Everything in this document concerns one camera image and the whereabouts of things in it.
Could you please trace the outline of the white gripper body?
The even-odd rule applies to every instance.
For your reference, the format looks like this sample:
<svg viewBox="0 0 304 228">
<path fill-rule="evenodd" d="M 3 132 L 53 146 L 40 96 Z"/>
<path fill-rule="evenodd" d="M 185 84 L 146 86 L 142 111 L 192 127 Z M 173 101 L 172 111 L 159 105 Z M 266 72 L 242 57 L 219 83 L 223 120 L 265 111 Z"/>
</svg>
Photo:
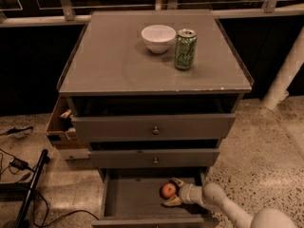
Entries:
<svg viewBox="0 0 304 228">
<path fill-rule="evenodd" d="M 203 205 L 202 187 L 192 183 L 186 183 L 180 188 L 179 197 L 185 204 Z"/>
</svg>

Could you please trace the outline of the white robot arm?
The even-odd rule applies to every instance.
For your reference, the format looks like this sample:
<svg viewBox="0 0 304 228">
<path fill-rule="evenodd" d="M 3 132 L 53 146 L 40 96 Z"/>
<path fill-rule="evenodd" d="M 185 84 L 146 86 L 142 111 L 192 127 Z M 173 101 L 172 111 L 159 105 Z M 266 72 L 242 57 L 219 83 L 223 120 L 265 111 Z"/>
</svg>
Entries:
<svg viewBox="0 0 304 228">
<path fill-rule="evenodd" d="M 303 228 L 303 99 L 287 88 L 301 69 L 298 35 L 262 100 L 244 100 L 202 187 L 181 196 L 215 212 L 217 228 Z"/>
</svg>

